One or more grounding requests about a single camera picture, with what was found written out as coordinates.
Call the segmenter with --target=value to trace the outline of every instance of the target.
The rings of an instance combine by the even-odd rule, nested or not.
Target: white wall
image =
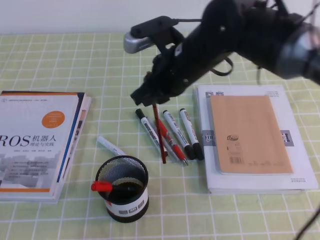
[[[303,15],[310,10],[312,1],[285,0],[290,11]],[[210,0],[1,0],[0,34],[127,32],[132,26],[161,15],[200,18],[208,2]],[[194,26],[195,23],[179,24],[179,28],[185,30]]]

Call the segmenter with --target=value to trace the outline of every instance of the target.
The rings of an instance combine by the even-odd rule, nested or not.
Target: white marker
[[[180,116],[182,118],[185,129],[189,135],[196,158],[199,160],[203,160],[205,158],[204,153],[197,139],[195,130],[192,128],[192,123],[190,121],[188,112],[184,108],[180,109]]]
[[[148,135],[151,138],[153,144],[156,146],[158,151],[161,153],[158,135],[156,134],[156,132],[154,131],[154,129],[150,125],[150,122],[148,121],[148,119],[146,118],[146,116],[144,115],[144,113],[142,112],[142,110],[140,108],[138,108],[135,111],[135,113],[138,116],[138,118],[140,119],[144,129],[148,133]],[[168,156],[168,152],[167,152],[165,147],[163,147],[163,148],[164,148],[164,155],[167,157]]]
[[[163,116],[165,118],[165,120],[167,121],[167,123],[170,125],[171,129],[173,130],[175,136],[178,138],[179,142],[181,143],[181,145],[183,146],[186,155],[191,159],[195,159],[195,153],[193,148],[190,146],[190,144],[188,143],[187,139],[184,137],[184,135],[182,134],[180,128],[178,127],[178,125],[176,124],[174,118],[172,117],[172,115],[170,114],[170,112],[168,112],[167,110],[165,110],[163,112]]]
[[[117,156],[127,155],[124,151],[122,151],[116,145],[113,145],[111,142],[109,142],[103,136],[98,137],[98,142],[101,143],[106,149],[110,150],[111,152],[113,152]]]

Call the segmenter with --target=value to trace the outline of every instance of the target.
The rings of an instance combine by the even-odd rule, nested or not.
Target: robotic arm
[[[131,94],[135,104],[169,101],[233,52],[281,78],[303,76],[320,84],[320,43],[313,41],[313,26],[289,14],[282,0],[275,2],[277,10],[261,0],[213,0],[187,38],[174,28],[179,19],[166,16],[132,27],[124,37],[127,53],[152,45],[160,51]]]

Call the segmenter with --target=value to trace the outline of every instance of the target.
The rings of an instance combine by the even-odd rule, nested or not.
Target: marker cap
[[[196,158],[195,152],[194,152],[194,149],[192,148],[192,146],[187,145],[184,147],[184,150],[190,160],[194,160]]]
[[[141,108],[138,108],[137,110],[135,110],[135,114],[138,116],[140,120],[146,117],[144,112],[141,110]]]
[[[192,145],[195,156],[198,160],[203,160],[205,159],[204,157],[204,152],[202,151],[202,148],[198,142]]]

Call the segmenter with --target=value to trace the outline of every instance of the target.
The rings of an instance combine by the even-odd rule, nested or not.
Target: red marker
[[[91,190],[94,192],[111,192],[111,191],[119,191],[119,192],[137,192],[140,187],[136,186],[120,186],[120,185],[112,185],[108,181],[94,181],[91,185]]]
[[[111,192],[112,184],[108,181],[95,181],[91,185],[91,190],[96,192]]]
[[[170,136],[168,130],[166,129],[166,126],[163,124],[163,122],[159,119],[159,127],[160,127],[160,132],[161,135],[168,140],[169,144],[171,145],[174,153],[176,154],[176,156],[183,161],[187,166],[188,161],[186,159],[186,156],[184,155],[184,153],[181,151],[181,149],[179,148],[179,146],[174,142],[174,140],[172,139],[172,137]]]

